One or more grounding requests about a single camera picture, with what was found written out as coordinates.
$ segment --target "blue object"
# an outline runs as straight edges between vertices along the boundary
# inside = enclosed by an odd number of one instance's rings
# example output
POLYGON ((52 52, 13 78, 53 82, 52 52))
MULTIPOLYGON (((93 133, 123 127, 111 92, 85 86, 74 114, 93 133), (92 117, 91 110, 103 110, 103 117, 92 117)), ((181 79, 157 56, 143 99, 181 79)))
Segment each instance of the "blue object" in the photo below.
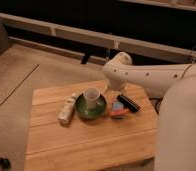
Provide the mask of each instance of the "blue object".
POLYGON ((123 105, 123 103, 121 103, 121 102, 114 102, 113 104, 112 104, 112 111, 113 110, 121 110, 121 109, 123 109, 124 108, 124 105, 123 105))

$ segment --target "bottle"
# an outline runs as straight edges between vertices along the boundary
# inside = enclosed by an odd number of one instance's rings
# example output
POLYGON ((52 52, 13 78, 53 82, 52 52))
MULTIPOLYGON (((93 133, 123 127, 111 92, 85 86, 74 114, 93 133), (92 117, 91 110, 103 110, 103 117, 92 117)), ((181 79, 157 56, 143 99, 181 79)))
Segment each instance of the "bottle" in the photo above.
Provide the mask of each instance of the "bottle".
POLYGON ((62 125, 68 125, 70 123, 72 114, 75 111, 75 102, 77 99, 77 95, 73 93, 70 98, 68 98, 65 103, 64 107, 61 109, 58 120, 62 125))

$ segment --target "cup rim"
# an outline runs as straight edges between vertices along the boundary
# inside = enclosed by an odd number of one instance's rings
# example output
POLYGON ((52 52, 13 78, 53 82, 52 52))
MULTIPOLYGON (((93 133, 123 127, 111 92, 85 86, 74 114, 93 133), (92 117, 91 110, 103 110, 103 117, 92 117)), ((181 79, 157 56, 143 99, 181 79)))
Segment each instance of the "cup rim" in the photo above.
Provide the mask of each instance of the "cup rim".
POLYGON ((83 92, 83 96, 86 100, 97 100, 100 97, 100 90, 95 87, 86 88, 83 92), (95 98, 86 97, 86 95, 85 95, 86 91, 91 90, 91 89, 96 90, 96 92, 98 92, 97 97, 95 97, 95 98))

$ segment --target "cabinet door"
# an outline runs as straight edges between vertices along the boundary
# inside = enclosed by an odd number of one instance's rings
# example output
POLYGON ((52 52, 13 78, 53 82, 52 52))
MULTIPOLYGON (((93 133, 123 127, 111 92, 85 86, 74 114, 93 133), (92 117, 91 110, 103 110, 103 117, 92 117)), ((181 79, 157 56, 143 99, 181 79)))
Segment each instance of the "cabinet door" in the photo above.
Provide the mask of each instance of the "cabinet door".
POLYGON ((55 22, 85 25, 86 0, 0 0, 0 12, 55 22))

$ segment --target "wood grain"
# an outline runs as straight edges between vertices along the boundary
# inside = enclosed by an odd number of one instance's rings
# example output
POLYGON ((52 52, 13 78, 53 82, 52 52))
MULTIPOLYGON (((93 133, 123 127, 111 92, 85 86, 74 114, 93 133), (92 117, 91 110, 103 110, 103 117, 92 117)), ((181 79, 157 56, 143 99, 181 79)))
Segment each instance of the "wood grain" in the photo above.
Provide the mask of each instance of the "wood grain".
POLYGON ((156 131, 118 136, 27 155, 26 171, 100 170, 151 158, 156 131))
POLYGON ((75 113, 69 127, 58 123, 64 100, 88 87, 103 91, 105 81, 34 91, 26 171, 99 170, 154 156, 157 115, 139 86, 127 84, 126 90, 128 97, 142 109, 136 114, 126 114, 123 120, 112 120, 108 116, 110 104, 118 94, 111 91, 104 95, 108 106, 103 117, 83 121, 75 113))

